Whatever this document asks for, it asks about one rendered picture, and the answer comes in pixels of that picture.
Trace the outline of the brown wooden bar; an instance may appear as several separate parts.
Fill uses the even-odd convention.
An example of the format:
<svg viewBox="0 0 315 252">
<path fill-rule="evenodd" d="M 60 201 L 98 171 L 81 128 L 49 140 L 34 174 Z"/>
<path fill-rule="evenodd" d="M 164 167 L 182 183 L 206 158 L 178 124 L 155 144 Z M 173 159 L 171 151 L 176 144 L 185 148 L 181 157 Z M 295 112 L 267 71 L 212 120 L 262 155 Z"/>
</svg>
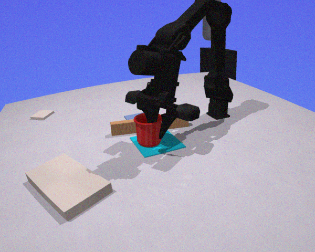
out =
<svg viewBox="0 0 315 252">
<path fill-rule="evenodd" d="M 110 122 L 110 125 L 111 125 L 112 136 L 137 133 L 136 125 L 133 119 L 113 121 L 113 122 Z M 168 129 L 184 128 L 184 127 L 188 127 L 188 121 L 176 118 Z"/>
</svg>

